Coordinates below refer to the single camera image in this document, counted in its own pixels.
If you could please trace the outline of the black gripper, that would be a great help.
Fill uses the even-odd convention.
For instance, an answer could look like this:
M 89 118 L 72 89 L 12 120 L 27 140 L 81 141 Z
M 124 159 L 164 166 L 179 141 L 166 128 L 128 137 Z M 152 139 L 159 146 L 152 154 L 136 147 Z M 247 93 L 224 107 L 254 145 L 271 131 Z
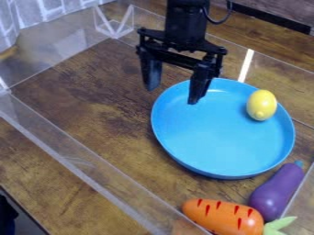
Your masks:
M 216 77 L 215 71 L 222 69 L 223 57 L 227 55 L 226 48 L 206 39 L 196 43 L 175 42 L 167 39 L 166 32 L 161 30 L 139 28 L 137 34 L 140 42 L 136 46 L 136 54 L 140 58 L 145 89 L 152 91 L 160 84 L 163 62 L 194 69 L 187 103 L 195 105 L 204 97 L 210 83 Z

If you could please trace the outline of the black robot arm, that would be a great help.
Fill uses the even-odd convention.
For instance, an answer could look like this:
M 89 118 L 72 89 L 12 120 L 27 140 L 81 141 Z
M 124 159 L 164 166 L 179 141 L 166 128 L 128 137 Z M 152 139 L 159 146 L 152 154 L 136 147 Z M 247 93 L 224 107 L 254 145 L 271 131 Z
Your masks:
M 157 88 L 164 62 L 190 69 L 190 105 L 204 97 L 212 79 L 220 74 L 227 50 L 208 42 L 204 35 L 208 22 L 218 25 L 228 19 L 231 0 L 226 1 L 228 13 L 223 19 L 214 20 L 208 16 L 210 0 L 167 0 L 164 29 L 137 29 L 140 43 L 136 53 L 145 89 L 152 91 Z

